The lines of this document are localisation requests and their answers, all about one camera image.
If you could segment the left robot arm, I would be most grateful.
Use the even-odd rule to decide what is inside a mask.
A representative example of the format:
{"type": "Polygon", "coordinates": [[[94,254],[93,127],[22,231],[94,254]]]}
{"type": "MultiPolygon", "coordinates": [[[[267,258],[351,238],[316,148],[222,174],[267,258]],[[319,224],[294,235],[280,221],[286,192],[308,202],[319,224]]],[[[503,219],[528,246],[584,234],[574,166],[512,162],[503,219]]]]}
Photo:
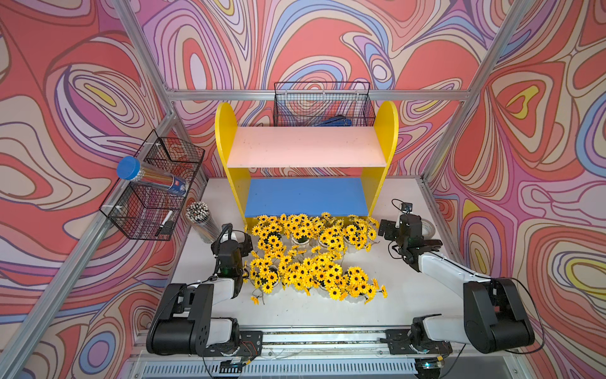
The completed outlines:
{"type": "Polygon", "coordinates": [[[211,244],[216,259],[213,274],[194,284],[169,284],[160,300],[146,337],[154,355],[233,355],[241,344],[238,321],[213,317],[213,306],[237,298],[249,277],[243,258],[253,251],[252,239],[235,233],[211,244]]]}

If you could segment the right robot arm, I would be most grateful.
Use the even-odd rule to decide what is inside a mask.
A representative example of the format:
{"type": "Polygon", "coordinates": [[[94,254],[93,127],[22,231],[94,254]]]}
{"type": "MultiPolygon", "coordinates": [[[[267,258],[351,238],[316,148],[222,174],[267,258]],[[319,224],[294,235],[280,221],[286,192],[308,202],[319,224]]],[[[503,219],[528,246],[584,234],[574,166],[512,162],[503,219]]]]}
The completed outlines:
{"type": "Polygon", "coordinates": [[[422,218],[402,213],[382,220],[378,235],[416,272],[432,277],[462,300],[461,316],[431,314],[413,319],[407,339],[424,350],[432,342],[471,345],[489,354],[528,347],[535,333],[513,279],[483,276],[439,254],[443,243],[422,234],[422,218]]]}

